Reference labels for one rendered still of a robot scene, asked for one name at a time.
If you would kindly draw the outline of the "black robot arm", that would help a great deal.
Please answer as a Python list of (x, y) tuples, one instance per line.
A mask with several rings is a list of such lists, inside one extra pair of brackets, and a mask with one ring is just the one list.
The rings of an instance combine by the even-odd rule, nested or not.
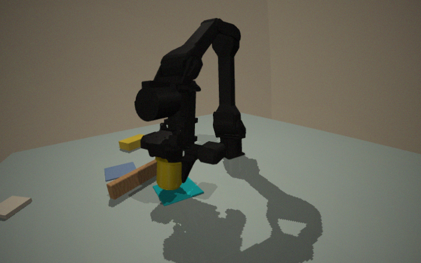
[[(196, 114), (196, 92), (201, 88), (195, 79), (203, 66), (202, 55), (212, 44), (218, 55), (219, 107), (213, 112), (213, 129), (226, 147), (228, 160), (241, 157), (246, 127), (236, 106), (234, 90), (234, 56), (240, 48), (240, 30), (221, 19), (208, 19), (179, 48), (168, 52), (153, 81), (143, 81), (136, 95), (135, 109), (143, 121)], [(178, 126), (179, 125), (179, 126)], [(159, 131), (145, 141), (150, 157), (167, 159), (186, 147), (180, 124), (174, 129), (160, 123)]]

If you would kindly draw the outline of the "brown wooden beam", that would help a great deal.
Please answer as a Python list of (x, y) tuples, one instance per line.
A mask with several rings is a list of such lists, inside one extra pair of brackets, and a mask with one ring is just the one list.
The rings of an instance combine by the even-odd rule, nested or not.
[(141, 166), (138, 169), (134, 169), (130, 173), (119, 177), (112, 182), (109, 182), (106, 186), (109, 192), (109, 196), (116, 200), (130, 190), (136, 188), (142, 183), (157, 175), (157, 161), (152, 160), (149, 163)]

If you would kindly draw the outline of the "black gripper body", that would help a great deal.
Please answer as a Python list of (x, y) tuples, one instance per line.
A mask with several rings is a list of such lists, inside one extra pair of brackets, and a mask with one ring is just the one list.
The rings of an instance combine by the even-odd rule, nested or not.
[[(195, 123), (198, 123), (196, 115), (177, 116), (173, 115), (164, 119), (164, 123), (168, 128), (174, 129), (174, 124), (180, 124), (185, 135), (186, 147), (184, 157), (195, 159), (198, 158), (201, 163), (215, 165), (218, 164), (226, 156), (226, 147), (223, 143), (208, 141), (203, 145), (194, 144), (197, 141), (195, 136)], [(156, 132), (156, 131), (155, 131)], [(141, 148), (148, 149), (145, 141), (155, 132), (146, 134), (141, 138)]]

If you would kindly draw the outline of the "yellow rectangular block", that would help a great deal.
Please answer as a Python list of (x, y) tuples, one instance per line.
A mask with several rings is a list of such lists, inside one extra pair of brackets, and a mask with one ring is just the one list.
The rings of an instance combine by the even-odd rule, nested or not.
[(143, 134), (138, 134), (136, 136), (130, 137), (128, 139), (123, 139), (119, 142), (120, 149), (124, 149), (126, 151), (131, 151), (135, 148), (141, 146), (141, 138), (144, 136)]

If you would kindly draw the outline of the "tan flat rectangular slab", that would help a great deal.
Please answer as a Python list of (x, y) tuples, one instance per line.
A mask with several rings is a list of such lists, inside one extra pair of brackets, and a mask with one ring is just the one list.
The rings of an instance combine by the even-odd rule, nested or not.
[(0, 218), (8, 219), (10, 216), (18, 212), (32, 202), (30, 197), (11, 196), (0, 203)]

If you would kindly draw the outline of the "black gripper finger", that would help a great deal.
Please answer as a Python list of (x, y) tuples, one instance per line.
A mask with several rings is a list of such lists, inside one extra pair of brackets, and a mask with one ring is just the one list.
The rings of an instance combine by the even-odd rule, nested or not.
[(191, 159), (191, 158), (186, 158), (184, 156), (180, 158), (180, 161), (182, 163), (182, 176), (181, 176), (182, 183), (184, 183), (187, 180), (189, 176), (189, 172), (192, 166), (194, 165), (194, 163), (196, 162), (196, 160), (198, 160), (198, 158)]
[(169, 157), (169, 158), (167, 158), (166, 160), (167, 160), (169, 163), (177, 163), (177, 162), (181, 162), (181, 161), (180, 161), (180, 158), (182, 157), (182, 153), (183, 153), (183, 151), (180, 151), (180, 152), (174, 152), (174, 153), (172, 154), (172, 156), (171, 156), (171, 157)]

